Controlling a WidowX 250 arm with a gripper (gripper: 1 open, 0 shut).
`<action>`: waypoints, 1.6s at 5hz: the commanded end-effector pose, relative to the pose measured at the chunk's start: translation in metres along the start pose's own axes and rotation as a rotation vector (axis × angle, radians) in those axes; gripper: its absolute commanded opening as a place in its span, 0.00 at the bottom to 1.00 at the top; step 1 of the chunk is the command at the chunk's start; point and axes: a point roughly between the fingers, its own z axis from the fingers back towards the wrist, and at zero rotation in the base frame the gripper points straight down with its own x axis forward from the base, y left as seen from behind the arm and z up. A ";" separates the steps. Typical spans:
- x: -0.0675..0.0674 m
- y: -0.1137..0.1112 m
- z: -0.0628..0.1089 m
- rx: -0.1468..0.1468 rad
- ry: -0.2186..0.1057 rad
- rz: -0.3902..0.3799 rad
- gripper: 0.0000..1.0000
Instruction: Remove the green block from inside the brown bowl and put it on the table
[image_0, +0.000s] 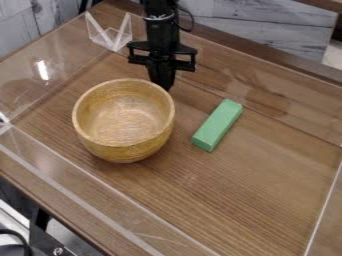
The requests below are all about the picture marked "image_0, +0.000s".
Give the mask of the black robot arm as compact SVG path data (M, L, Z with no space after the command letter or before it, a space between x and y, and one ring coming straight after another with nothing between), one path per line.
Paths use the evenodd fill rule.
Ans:
M128 62L147 68L150 80L166 91L171 89L178 71L195 71L198 50L180 43L179 0L143 0L146 41L127 43Z

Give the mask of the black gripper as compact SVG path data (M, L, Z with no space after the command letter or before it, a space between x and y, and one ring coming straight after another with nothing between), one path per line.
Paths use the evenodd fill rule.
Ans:
M171 66L166 65L163 67L163 80L158 67L154 64L148 66L150 80L159 86L163 85L166 90L170 90L174 85L175 70L195 71L198 50L182 43L178 43L176 46L166 52L151 49L147 41L131 41L127 43L127 48L130 52L130 63L147 66L150 63L156 63L158 61L167 61L171 64Z

